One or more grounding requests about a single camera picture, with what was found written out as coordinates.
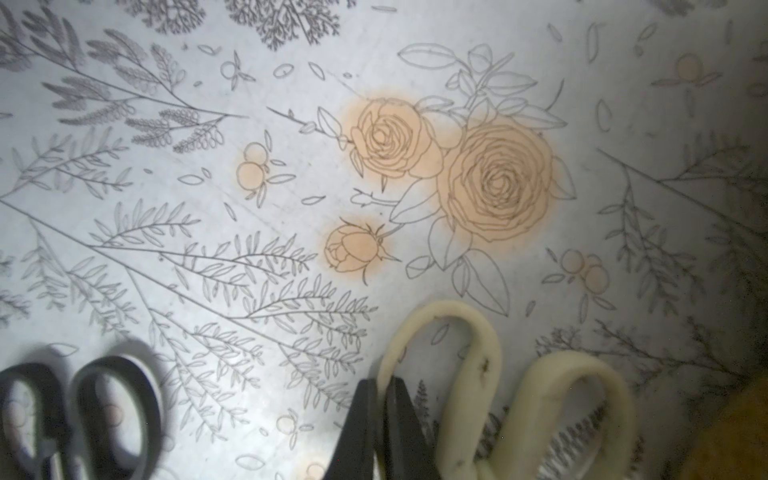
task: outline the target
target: branch drawing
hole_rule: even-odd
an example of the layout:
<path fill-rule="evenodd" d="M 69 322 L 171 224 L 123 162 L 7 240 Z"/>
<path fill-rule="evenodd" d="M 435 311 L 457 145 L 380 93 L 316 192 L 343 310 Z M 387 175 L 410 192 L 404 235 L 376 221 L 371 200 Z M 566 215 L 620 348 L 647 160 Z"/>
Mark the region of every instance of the branch drawing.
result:
<path fill-rule="evenodd" d="M 276 51 L 300 34 L 310 45 L 326 35 L 339 34 L 339 16 L 331 7 L 339 0 L 225 0 L 230 18 L 238 25 L 253 27 L 270 50 Z M 346 0 L 352 8 L 357 0 Z"/>
<path fill-rule="evenodd" d="M 709 243 L 722 248 L 709 265 L 710 271 L 723 274 L 721 293 L 733 292 L 745 315 L 755 323 L 766 321 L 768 312 L 768 263 L 758 249 L 734 224 L 723 221 L 713 225 Z"/>
<path fill-rule="evenodd" d="M 155 357 L 161 362 L 169 363 L 169 370 L 165 373 L 161 385 L 170 390 L 167 408 L 175 406 L 184 408 L 179 429 L 184 429 L 194 413 L 200 420 L 195 429 L 195 440 L 200 440 L 204 430 L 210 433 L 210 441 L 226 441 L 221 430 L 225 419 L 230 421 L 234 428 L 236 425 L 247 425 L 250 422 L 242 418 L 247 410 L 240 407 L 231 407 L 226 401 L 235 395 L 234 391 L 224 389 L 220 382 L 222 378 L 231 372 L 230 388 L 239 385 L 245 389 L 250 385 L 259 388 L 259 379 L 251 376 L 254 365 L 251 362 L 261 360 L 261 346 L 249 346 L 253 338 L 240 338 L 234 331 L 221 332 L 220 326 L 209 323 L 202 328 L 190 331 L 183 324 L 174 319 L 173 313 L 162 313 L 149 306 L 144 294 L 136 282 L 134 274 L 128 271 L 134 288 L 138 292 L 144 308 L 151 318 L 149 326 L 149 338 L 152 348 L 164 347 L 170 351 L 170 356 L 164 353 L 155 353 Z M 172 336 L 171 324 L 180 330 L 182 339 L 193 339 L 197 343 L 197 352 L 182 340 Z M 208 360 L 214 359 L 215 367 Z"/>
<path fill-rule="evenodd" d="M 661 304 L 664 315 L 677 315 L 676 303 L 680 300 L 683 282 L 687 284 L 691 302 L 705 294 L 703 280 L 694 269 L 696 257 L 690 253 L 672 252 L 665 246 L 667 229 L 653 222 L 654 217 L 637 205 L 626 167 L 624 178 L 627 188 L 621 203 L 608 205 L 598 212 L 621 216 L 620 227 L 608 232 L 605 239 L 621 239 L 617 261 L 624 261 L 627 272 L 641 274 L 637 296 L 650 296 L 649 313 Z"/>
<path fill-rule="evenodd" d="M 87 56 L 69 20 L 59 18 L 47 7 L 41 7 L 41 10 L 45 16 L 24 12 L 22 24 L 25 31 L 8 8 L 4 5 L 0 8 L 8 26 L 0 30 L 0 42 L 5 46 L 0 55 L 0 68 L 22 71 L 31 67 L 31 59 L 40 58 L 69 72 L 70 76 L 61 79 L 62 84 L 42 83 L 61 97 L 53 106 L 59 110 L 85 111 L 89 105 L 95 105 L 96 109 L 80 117 L 62 118 L 61 123 L 96 125 L 125 119 L 127 125 L 143 132 L 131 139 L 133 143 L 165 147 L 175 142 L 174 151 L 183 153 L 223 144 L 219 124 L 227 118 L 244 118 L 195 107 L 180 98 L 175 88 L 184 81 L 187 72 L 180 68 L 171 53 L 152 44 L 150 54 L 155 67 L 152 70 L 147 66 L 149 55 L 144 48 L 117 30 L 104 30 L 109 37 L 107 41 L 87 41 L 92 48 L 88 57 L 112 68 L 132 88 L 87 73 L 83 70 Z M 27 35 L 31 44 L 25 42 Z M 53 43 L 46 41 L 49 35 Z M 156 96 L 159 91 L 164 93 L 165 99 Z M 135 118 L 137 109 L 134 104 L 138 102 L 170 108 L 160 111 L 159 118 Z M 173 133 L 178 131 L 187 131 L 187 137 L 174 140 Z"/>
<path fill-rule="evenodd" d="M 112 248 L 102 245 L 88 245 L 82 240 L 56 229 L 44 220 L 20 210 L 6 200 L 0 199 L 0 203 L 30 218 L 30 221 L 36 225 L 50 228 L 70 241 L 121 265 L 132 277 L 142 276 L 157 284 L 161 289 L 179 296 L 184 302 L 194 304 L 219 317 L 222 321 L 253 334 L 254 338 L 261 338 L 277 346 L 284 357 L 284 361 L 280 365 L 289 366 L 293 370 L 291 380 L 286 387 L 293 389 L 306 385 L 303 397 L 305 408 L 308 408 L 310 404 L 313 408 L 319 408 L 321 403 L 324 410 L 327 410 L 331 404 L 335 405 L 337 409 L 349 408 L 352 401 L 349 383 L 339 381 L 336 377 L 341 375 L 342 372 L 354 375 L 356 371 L 355 364 L 362 361 L 361 339 L 367 335 L 367 331 L 366 329 L 359 328 L 358 322 L 360 320 L 369 322 L 370 315 L 377 310 L 376 307 L 366 304 L 367 297 L 353 298 L 349 291 L 339 294 L 337 293 L 337 288 L 331 282 L 324 283 L 320 275 L 315 276 L 313 282 L 310 282 L 310 279 L 305 277 L 298 282 L 291 280 L 288 283 L 281 283 L 279 286 L 275 286 L 274 290 L 270 289 L 272 283 L 263 282 L 259 296 L 255 296 L 254 299 L 250 299 L 247 296 L 244 297 L 243 303 L 246 307 L 247 315 L 232 316 L 216 310 L 216 308 L 207 305 L 203 300 L 199 300 L 196 298 L 197 294 L 192 292 L 187 294 L 174 289 L 172 286 L 162 283 L 152 276 L 148 276 L 146 273 L 142 273 L 127 265 L 119 258 L 111 256 Z M 50 257 L 50 247 L 47 245 L 47 242 L 45 242 L 42 235 L 38 239 L 41 242 L 41 247 L 35 250 L 35 254 L 37 257 L 40 257 L 39 250 L 42 250 L 45 258 Z M 29 255 L 28 258 L 26 257 L 26 260 L 30 260 L 35 254 Z M 53 293 L 58 294 L 59 289 L 70 287 L 65 282 L 65 280 L 69 279 L 64 273 L 67 270 L 57 260 L 44 261 L 42 264 L 47 269 L 50 269 L 49 264 L 52 264 L 58 272 L 57 275 L 62 278 L 62 280 L 58 280 L 53 285 Z M 76 268 L 83 269 L 85 267 L 78 265 Z M 39 270 L 38 267 L 32 268 L 30 275 L 38 273 Z M 111 295 L 113 293 L 112 288 L 119 288 L 119 285 L 116 287 L 104 286 L 104 288 L 108 288 L 104 293 Z M 63 297 L 54 296 L 54 300 L 60 303 L 59 298 L 66 298 L 66 294 Z M 270 322 L 278 327 L 278 336 L 266 333 L 260 328 L 260 326 L 268 326 Z M 317 332 L 317 337 L 312 337 L 313 332 Z M 203 338 L 201 335 L 198 335 L 197 339 L 202 340 Z"/>
<path fill-rule="evenodd" d="M 698 134 L 684 147 L 684 170 L 659 181 L 673 186 L 701 180 L 722 183 L 730 212 L 748 218 L 768 205 L 768 171 L 750 158 L 751 150 L 738 137 L 711 132 L 705 140 Z"/>
<path fill-rule="evenodd" d="M 586 346 L 581 329 L 554 328 L 548 336 L 536 340 L 536 353 L 541 356 L 562 350 L 575 350 L 596 357 L 628 359 L 636 376 L 631 382 L 636 393 L 643 392 L 661 376 L 673 375 L 684 368 L 715 375 L 721 380 L 721 385 L 736 385 L 748 379 L 746 373 L 727 365 L 715 351 L 713 332 L 693 317 L 686 318 L 693 349 L 688 355 L 672 353 L 668 349 L 656 353 L 637 338 L 635 327 L 613 326 L 599 319 L 595 322 L 598 326 L 593 332 L 602 339 L 603 346 Z"/>
<path fill-rule="evenodd" d="M 8 326 L 10 320 L 29 318 L 30 302 L 21 295 L 0 290 L 0 326 Z"/>
<path fill-rule="evenodd" d="M 125 168 L 114 179 L 109 177 L 110 159 L 120 159 L 120 152 L 128 147 L 123 146 L 122 138 L 110 141 L 111 127 L 105 129 L 96 139 L 94 127 L 83 137 L 81 143 L 72 140 L 72 136 L 59 138 L 53 135 L 48 141 L 46 150 L 41 151 L 37 138 L 32 138 L 32 151 L 35 159 L 25 164 L 21 154 L 12 149 L 14 165 L 21 174 L 13 188 L 3 197 L 24 188 L 26 185 L 34 185 L 42 190 L 58 190 L 67 193 L 75 186 L 75 182 L 82 184 L 93 197 L 99 200 L 110 191 L 121 192 L 133 183 L 126 181 L 131 168 Z"/>
<path fill-rule="evenodd" d="M 188 227 L 199 223 L 191 214 L 181 216 L 184 202 L 178 204 L 170 212 L 168 204 L 160 208 L 144 209 L 144 201 L 140 199 L 134 206 L 133 212 L 124 212 L 122 202 L 114 208 L 114 227 L 107 227 L 99 220 L 94 220 L 99 233 L 90 233 L 91 238 L 99 242 L 99 247 L 125 247 L 127 245 L 145 245 L 151 243 L 163 248 L 159 237 L 170 235 L 175 237 L 177 231 L 186 237 L 192 237 Z"/>
<path fill-rule="evenodd" d="M 30 262 L 22 279 L 34 276 L 37 279 L 29 292 L 39 291 L 39 299 L 48 299 L 48 309 L 62 311 L 64 299 L 79 303 L 78 312 L 86 307 L 91 311 L 90 324 L 101 328 L 101 333 L 113 332 L 119 339 L 130 339 L 126 322 L 138 324 L 132 313 L 135 308 L 129 301 L 120 298 L 127 292 L 120 282 L 108 283 L 108 266 L 91 265 L 95 257 L 89 257 L 68 269 L 56 256 L 51 245 L 33 220 L 37 247 L 27 253 L 22 261 Z"/>
<path fill-rule="evenodd" d="M 189 33 L 203 24 L 205 10 L 197 0 L 117 0 L 125 11 L 157 33 L 179 35 Z"/>

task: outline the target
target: leaf drawing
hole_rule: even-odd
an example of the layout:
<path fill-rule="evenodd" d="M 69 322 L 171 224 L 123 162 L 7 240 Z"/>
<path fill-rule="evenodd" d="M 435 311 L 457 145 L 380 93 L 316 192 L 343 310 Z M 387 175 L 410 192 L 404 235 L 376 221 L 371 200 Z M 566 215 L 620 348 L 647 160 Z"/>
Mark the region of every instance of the leaf drawing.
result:
<path fill-rule="evenodd" d="M 587 63 L 592 63 L 600 53 L 599 24 L 592 22 L 587 29 Z"/>
<path fill-rule="evenodd" d="M 323 69 L 314 62 L 309 62 L 310 70 L 312 73 L 315 74 L 316 77 L 318 77 L 320 80 L 325 81 L 326 80 L 326 72 L 323 71 Z"/>
<path fill-rule="evenodd" d="M 157 33 L 189 33 L 203 24 L 206 12 L 197 0 L 167 0 L 151 2 L 149 0 L 118 0 L 118 5 L 125 5 L 125 11 Z"/>
<path fill-rule="evenodd" d="M 611 122 L 614 119 L 614 115 L 611 112 L 611 108 L 608 107 L 608 104 L 602 98 L 594 108 L 594 117 L 601 131 L 604 133 L 611 131 Z"/>
<path fill-rule="evenodd" d="M 617 261 L 624 262 L 628 273 L 641 275 L 637 297 L 650 298 L 649 313 L 662 305 L 664 315 L 677 315 L 676 304 L 685 285 L 692 303 L 705 294 L 703 279 L 695 272 L 696 257 L 672 251 L 666 246 L 667 229 L 655 223 L 654 217 L 636 204 L 626 168 L 624 177 L 627 187 L 621 203 L 608 205 L 598 212 L 600 215 L 618 215 L 621 219 L 620 226 L 608 232 L 605 238 L 621 240 Z"/>
<path fill-rule="evenodd" d="M 276 51 L 287 42 L 302 35 L 309 45 L 318 45 L 321 38 L 339 34 L 339 16 L 332 7 L 333 0 L 309 0 L 280 4 L 266 0 L 225 0 L 224 5 L 238 25 L 253 28 L 262 43 Z M 347 0 L 347 8 L 356 6 L 356 0 Z"/>
<path fill-rule="evenodd" d="M 81 185 L 88 193 L 103 200 L 110 192 L 121 192 L 133 183 L 126 181 L 131 168 L 123 169 L 119 174 L 110 175 L 113 160 L 119 160 L 120 154 L 128 147 L 122 145 L 122 138 L 110 139 L 111 128 L 98 135 L 91 128 L 81 140 L 73 140 L 71 135 L 59 137 L 53 135 L 45 151 L 37 148 L 32 139 L 35 159 L 26 164 L 20 153 L 13 149 L 14 162 L 21 171 L 13 189 L 5 195 L 13 194 L 32 185 L 42 190 L 69 192 L 75 185 Z"/>
<path fill-rule="evenodd" d="M 675 353 L 667 349 L 653 351 L 633 326 L 614 326 L 599 319 L 594 323 L 596 325 L 592 332 L 598 336 L 598 345 L 589 346 L 584 342 L 583 327 L 554 328 L 549 335 L 536 340 L 536 353 L 541 356 L 562 350 L 575 350 L 609 361 L 632 359 L 634 361 L 628 365 L 633 372 L 628 381 L 636 394 L 650 388 L 655 380 L 663 378 L 662 375 L 673 375 L 682 369 L 694 369 L 712 375 L 709 380 L 705 377 L 704 382 L 712 383 L 705 385 L 703 396 L 726 396 L 746 381 L 747 376 L 740 369 L 729 366 L 722 354 L 713 348 L 713 332 L 693 317 L 685 319 L 690 336 L 689 353 L 684 349 Z"/>
<path fill-rule="evenodd" d="M 568 166 L 560 157 L 552 158 L 552 182 L 549 193 L 558 200 L 576 200 L 576 186 Z"/>
<path fill-rule="evenodd" d="M 450 48 L 434 43 L 415 43 L 397 54 L 405 63 L 413 67 L 439 70 L 456 63 L 456 55 Z"/>
<path fill-rule="evenodd" d="M 150 4 L 144 0 L 126 0 L 128 8 L 137 14 L 147 13 L 150 20 L 145 19 L 157 28 L 192 29 L 196 25 L 190 20 L 195 17 L 196 0 L 173 0 L 174 5 L 181 10 L 163 10 L 160 4 Z M 126 121 L 129 126 L 144 132 L 133 137 L 136 144 L 148 147 L 165 147 L 175 142 L 174 134 L 191 131 L 186 140 L 176 142 L 174 150 L 177 153 L 192 151 L 198 148 L 215 147 L 223 143 L 223 136 L 218 130 L 218 124 L 237 115 L 196 108 L 181 99 L 176 94 L 176 87 L 186 78 L 186 71 L 180 68 L 171 53 L 164 47 L 152 44 L 149 53 L 141 45 L 126 34 L 107 28 L 104 30 L 108 39 L 89 40 L 86 45 L 91 48 L 86 57 L 81 42 L 69 20 L 59 18 L 51 10 L 42 7 L 45 16 L 32 12 L 25 13 L 22 22 L 26 28 L 29 43 L 25 42 L 23 32 L 15 23 L 10 12 L 3 10 L 9 31 L 6 35 L 16 38 L 7 41 L 8 48 L 2 54 L 0 67 L 11 71 L 22 71 L 31 66 L 29 58 L 46 61 L 66 70 L 60 84 L 42 82 L 42 86 L 59 96 L 53 103 L 54 108 L 63 111 L 80 112 L 76 116 L 60 118 L 59 121 L 68 125 L 96 125 L 115 121 Z M 47 39 L 47 33 L 53 31 L 56 35 L 53 41 Z M 114 74 L 122 80 L 112 81 L 100 78 L 82 71 L 87 59 L 107 65 Z M 168 118 L 137 119 L 135 105 L 153 103 L 167 111 L 186 111 L 182 114 L 186 121 L 179 124 L 169 123 Z"/>
<path fill-rule="evenodd" d="M 563 35 L 561 35 L 553 24 L 547 23 L 547 31 L 549 31 L 549 35 L 551 35 L 557 43 L 563 42 Z"/>

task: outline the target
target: wrapping paper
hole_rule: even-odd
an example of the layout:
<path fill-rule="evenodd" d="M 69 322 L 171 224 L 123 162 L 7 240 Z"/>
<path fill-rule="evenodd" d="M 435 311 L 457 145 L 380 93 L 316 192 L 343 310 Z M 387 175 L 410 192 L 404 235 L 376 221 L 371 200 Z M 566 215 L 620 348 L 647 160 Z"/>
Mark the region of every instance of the wrapping paper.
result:
<path fill-rule="evenodd" d="M 72 373 L 145 343 L 155 478 L 320 480 L 356 381 L 430 300 L 502 339 L 478 456 L 545 353 L 625 376 L 642 478 L 669 478 L 760 368 L 762 2 L 0 13 L 0 366 L 47 352 Z M 437 319 L 404 352 L 430 442 L 470 341 Z M 4 408 L 34 422 L 23 389 Z M 603 415 L 599 386 L 574 388 L 540 478 L 574 474 Z"/>

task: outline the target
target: cream scissor handle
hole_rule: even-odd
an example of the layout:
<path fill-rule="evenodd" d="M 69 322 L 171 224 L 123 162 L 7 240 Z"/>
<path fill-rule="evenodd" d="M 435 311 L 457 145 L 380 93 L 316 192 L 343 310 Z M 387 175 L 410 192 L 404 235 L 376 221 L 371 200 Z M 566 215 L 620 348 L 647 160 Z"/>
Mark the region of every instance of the cream scissor handle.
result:
<path fill-rule="evenodd" d="M 446 316 L 463 319 L 472 328 L 472 344 L 445 404 L 435 447 L 435 464 L 443 480 L 475 480 L 473 462 L 485 420 L 496 395 L 502 367 L 502 347 L 493 326 L 466 303 L 444 300 L 419 308 L 402 323 L 382 358 L 376 386 L 379 409 L 397 359 L 424 326 Z"/>
<path fill-rule="evenodd" d="M 582 480 L 620 480 L 634 449 L 637 419 L 626 382 L 605 362 L 580 352 L 542 356 L 518 386 L 491 458 L 481 461 L 483 480 L 532 480 L 544 458 L 565 396 L 585 376 L 597 376 L 606 396 L 600 450 Z"/>
<path fill-rule="evenodd" d="M 399 327 L 382 358 L 376 385 L 383 406 L 397 359 L 410 339 L 435 319 L 454 316 L 472 328 L 472 344 L 445 404 L 435 448 L 435 464 L 443 480 L 533 480 L 557 426 L 568 390 L 579 379 L 595 375 L 603 383 L 607 416 L 602 443 L 584 480 L 619 480 L 630 464 L 636 435 L 634 404 L 627 384 L 605 362 L 584 353 L 559 352 L 541 357 L 518 387 L 491 458 L 473 459 L 496 393 L 502 349 L 485 317 L 458 301 L 430 303 Z"/>

